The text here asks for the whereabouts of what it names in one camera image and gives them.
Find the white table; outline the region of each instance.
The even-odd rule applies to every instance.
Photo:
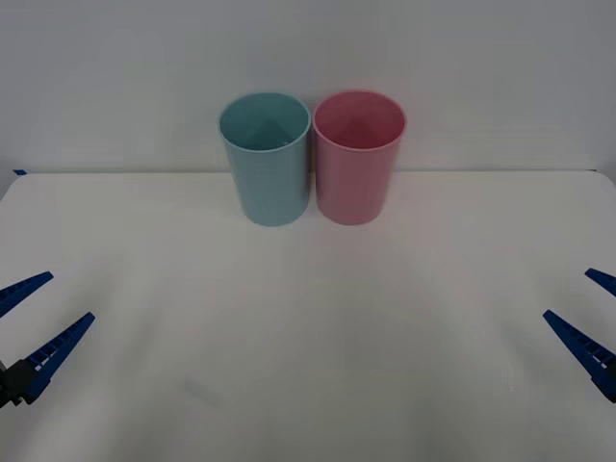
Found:
[[[0,202],[5,364],[97,319],[3,462],[588,461],[616,407],[552,309],[616,351],[616,192],[593,172],[416,172],[369,225],[242,215],[230,175],[34,174]]]

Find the cup rim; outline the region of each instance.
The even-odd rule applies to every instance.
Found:
[[[348,146],[344,146],[343,144],[337,144],[336,142],[334,142],[331,139],[329,139],[328,137],[326,137],[323,133],[321,133],[321,130],[319,130],[319,125],[317,124],[317,111],[329,99],[333,98],[334,96],[339,96],[341,94],[347,94],[347,93],[370,93],[370,94],[375,94],[375,95],[377,95],[377,96],[379,96],[379,97],[381,97],[383,99],[386,99],[387,101],[392,103],[394,106],[396,106],[398,108],[398,110],[400,111],[400,113],[402,114],[402,119],[404,120],[404,125],[402,126],[402,130],[400,131],[400,134],[394,140],[392,140],[392,141],[390,141],[390,142],[388,142],[386,144],[382,144],[382,145],[377,146],[377,147],[369,147],[369,148],[365,148],[365,149],[359,148],[359,147],[348,147]],[[352,152],[372,152],[372,151],[378,151],[378,150],[383,149],[385,147],[389,147],[391,145],[394,145],[397,142],[399,142],[400,139],[404,136],[404,133],[406,132],[406,125],[407,125],[406,113],[404,112],[404,110],[402,109],[402,107],[399,105],[399,103],[397,101],[395,101],[394,99],[390,98],[386,94],[380,93],[378,91],[362,90],[362,89],[342,90],[342,91],[338,91],[338,92],[335,92],[335,93],[332,93],[332,94],[326,96],[324,99],[322,99],[319,102],[319,104],[315,108],[315,111],[313,112],[312,119],[314,120],[313,125],[314,125],[314,128],[315,128],[315,132],[317,133],[317,135],[319,135],[319,137],[322,140],[328,142],[332,146],[336,146],[336,147],[338,147],[340,149],[344,149],[345,151],[352,151]]]
[[[306,128],[304,128],[304,131],[301,132],[301,135],[299,135],[295,140],[291,141],[289,144],[285,144],[284,146],[280,146],[280,147],[274,147],[273,149],[247,149],[245,147],[241,147],[238,146],[237,144],[235,144],[234,142],[231,142],[230,140],[228,140],[224,134],[222,133],[222,130],[220,129],[220,121],[222,120],[222,116],[224,115],[224,113],[226,113],[226,111],[235,103],[237,103],[238,101],[241,101],[249,96],[255,96],[258,94],[277,94],[277,95],[281,95],[281,96],[286,96],[288,98],[293,99],[294,101],[298,102],[301,107],[304,109],[304,111],[306,112],[306,114],[308,115],[308,122],[306,123]],[[308,131],[310,130],[310,127],[312,126],[312,114],[310,113],[310,110],[308,109],[308,106],[306,106],[306,104],[299,98],[297,98],[296,96],[293,96],[292,94],[288,94],[288,93],[283,93],[281,91],[254,91],[251,93],[246,93],[243,94],[242,96],[237,97],[236,99],[234,99],[233,101],[231,101],[229,104],[227,104],[224,109],[220,112],[220,116],[218,117],[218,123],[217,123],[217,127],[218,127],[218,133],[220,134],[220,137],[224,140],[224,142],[227,142],[229,144],[231,144],[233,147],[244,151],[244,152],[253,152],[253,153],[271,153],[271,152],[276,152],[276,151],[282,151],[283,149],[286,149],[290,146],[293,146],[294,144],[297,144],[302,138],[304,138],[306,136],[306,134],[308,133]]]

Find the pink cup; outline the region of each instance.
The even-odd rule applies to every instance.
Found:
[[[380,213],[406,117],[374,91],[336,93],[315,110],[317,201],[340,224],[362,224]]]

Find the cup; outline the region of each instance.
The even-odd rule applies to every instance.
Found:
[[[310,195],[310,111],[282,93],[251,93],[232,102],[218,128],[248,218],[264,226],[298,219]]]
[[[336,93],[315,110],[317,201],[340,224],[380,213],[406,116],[398,103],[367,90]]]

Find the white wall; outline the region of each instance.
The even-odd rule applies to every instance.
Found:
[[[3,0],[0,167],[223,169],[255,90],[372,88],[401,167],[616,161],[612,0]]]

